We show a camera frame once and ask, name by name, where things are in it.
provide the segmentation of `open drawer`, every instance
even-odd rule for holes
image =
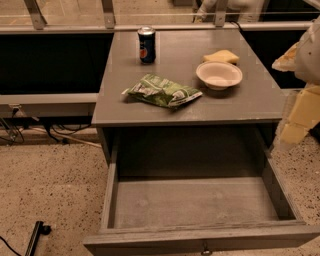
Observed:
[[[306,226],[255,125],[117,129],[94,255],[299,246]]]

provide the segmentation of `gray cabinet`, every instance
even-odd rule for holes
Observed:
[[[136,32],[115,33],[93,124],[109,164],[95,255],[152,255],[299,246],[307,226],[274,168],[269,147],[285,97],[239,31],[158,31],[157,59],[141,65]],[[196,77],[202,56],[240,57],[240,85],[211,91]],[[176,110],[123,91],[147,73],[198,88]]]

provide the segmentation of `metal rod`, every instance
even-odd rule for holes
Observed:
[[[24,3],[26,4],[26,7],[29,11],[33,27],[36,30],[43,29],[46,26],[47,21],[43,17],[37,1],[36,0],[24,0]]]
[[[114,28],[114,25],[115,25],[112,0],[101,0],[101,2],[102,2],[104,22],[105,22],[106,28],[112,29]]]
[[[312,21],[275,21],[275,22],[250,22],[239,23],[244,31],[288,31],[288,30],[307,30]],[[138,30],[139,25],[115,25],[113,29],[106,29],[103,26],[60,26],[48,25],[41,34],[72,34],[72,33],[113,33],[116,31],[134,31]],[[156,30],[200,30],[200,29],[215,29],[216,26],[211,22],[201,24],[174,24],[174,25],[156,25],[152,26]],[[237,25],[226,22],[224,29],[234,29]],[[10,34],[39,34],[31,26],[0,26],[0,35]]]
[[[228,0],[218,0],[216,3],[216,15],[214,24],[216,27],[220,28],[224,26],[226,21]]]
[[[33,256],[37,248],[39,236],[41,234],[48,235],[50,231],[51,231],[50,226],[43,226],[42,221],[37,221],[34,226],[34,229],[30,238],[29,246],[25,256]]]

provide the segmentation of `terrazzo floor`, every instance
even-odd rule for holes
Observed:
[[[77,138],[98,142],[94,132]],[[82,241],[99,230],[107,180],[101,148],[72,141],[57,144],[38,133],[29,133],[21,145],[0,143],[0,235],[24,255],[34,224],[41,220],[52,227],[52,232],[40,237],[35,255],[91,255]],[[272,155],[286,177],[285,186],[303,219],[307,224],[320,225],[319,144],[308,136],[290,151],[276,147]],[[0,255],[14,254],[0,242]],[[213,255],[318,256],[320,238],[293,249],[215,252]]]

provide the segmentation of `plastic bag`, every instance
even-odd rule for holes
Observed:
[[[180,85],[156,75],[147,74],[139,83],[127,90],[136,99],[160,107],[175,108],[202,95],[190,86]]]

